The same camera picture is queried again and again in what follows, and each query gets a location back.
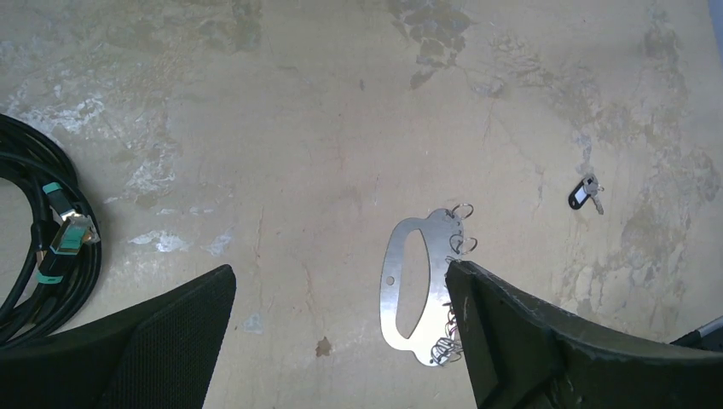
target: key tag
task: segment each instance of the key tag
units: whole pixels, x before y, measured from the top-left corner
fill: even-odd
[[[592,183],[593,178],[592,177],[583,177],[580,183],[577,184],[575,189],[572,190],[572,193],[570,193],[570,196],[567,198],[567,203],[570,205],[572,210],[579,210],[582,205],[587,202],[588,199],[590,199],[590,195],[585,192],[585,183]]]

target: floor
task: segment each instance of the floor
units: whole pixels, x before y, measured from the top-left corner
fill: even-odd
[[[670,341],[723,314],[723,71],[704,0],[0,13],[0,108],[63,146],[101,218],[101,281],[67,327],[234,267],[206,407],[473,407],[463,362],[424,367],[379,329],[392,228],[458,202],[477,209],[469,259],[585,318]],[[566,203],[588,171],[603,216]],[[0,290],[30,220],[2,191]],[[407,332],[425,293],[408,259]]]

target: coiled cable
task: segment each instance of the coiled cable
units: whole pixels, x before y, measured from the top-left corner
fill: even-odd
[[[100,275],[101,243],[70,159],[41,132],[2,114],[0,177],[25,194],[33,221],[25,262],[0,306],[0,349],[9,349],[48,336],[80,310]],[[48,262],[41,263],[44,257]],[[33,272],[38,286],[18,303]]]

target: silver key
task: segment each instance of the silver key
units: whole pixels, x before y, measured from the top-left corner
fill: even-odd
[[[595,203],[595,209],[598,210],[598,213],[600,215],[604,214],[603,203],[600,201],[598,193],[603,192],[605,189],[598,183],[598,178],[592,173],[585,175],[585,178],[582,180],[582,188],[585,190],[585,193],[590,195],[590,199]]]

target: key fob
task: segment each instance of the key fob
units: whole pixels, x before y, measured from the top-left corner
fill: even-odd
[[[570,205],[572,210],[579,210],[582,205],[587,202],[588,199],[590,199],[590,195],[585,192],[585,179],[582,179],[580,183],[577,184],[575,189],[572,190],[572,193],[570,193],[570,196],[567,198],[567,203]]]

